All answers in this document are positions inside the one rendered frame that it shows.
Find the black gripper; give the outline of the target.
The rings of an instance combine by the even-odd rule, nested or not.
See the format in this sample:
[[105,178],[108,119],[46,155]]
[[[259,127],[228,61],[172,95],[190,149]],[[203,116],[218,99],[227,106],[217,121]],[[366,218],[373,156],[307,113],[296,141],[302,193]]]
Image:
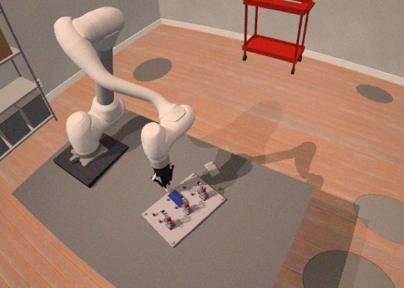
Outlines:
[[[162,169],[154,168],[154,176],[151,177],[154,182],[157,182],[161,187],[165,187],[167,192],[171,192],[169,181],[172,180],[173,168],[174,165],[172,163],[168,163],[168,165]],[[157,177],[161,177],[160,179],[162,183],[157,179]]]

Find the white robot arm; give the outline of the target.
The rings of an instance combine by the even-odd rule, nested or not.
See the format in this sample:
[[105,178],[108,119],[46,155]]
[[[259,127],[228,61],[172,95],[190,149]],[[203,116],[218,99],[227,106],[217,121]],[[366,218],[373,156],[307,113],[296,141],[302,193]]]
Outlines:
[[[148,123],[142,129],[142,146],[155,169],[166,167],[172,145],[192,126],[192,107],[173,104],[159,93],[113,75],[113,49],[124,27],[123,13],[114,7],[101,7],[73,19],[59,18],[54,32],[64,52],[95,81],[91,110],[73,113],[66,122],[66,132],[74,154],[69,160],[80,161],[83,167],[109,150],[98,141],[126,111],[123,100],[114,95],[141,99],[152,103],[159,111],[160,124]],[[94,48],[93,48],[94,47]],[[96,101],[97,99],[97,101]],[[89,115],[88,115],[89,114]]]

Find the blue rectangular plate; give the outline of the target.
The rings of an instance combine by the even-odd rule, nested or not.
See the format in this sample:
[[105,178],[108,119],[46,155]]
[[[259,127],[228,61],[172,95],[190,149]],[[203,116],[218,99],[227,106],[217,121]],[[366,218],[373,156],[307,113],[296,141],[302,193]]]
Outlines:
[[178,191],[174,190],[173,192],[171,192],[170,194],[168,194],[168,197],[178,206],[181,207],[181,205],[183,204],[183,201],[180,199],[182,195],[179,194]]

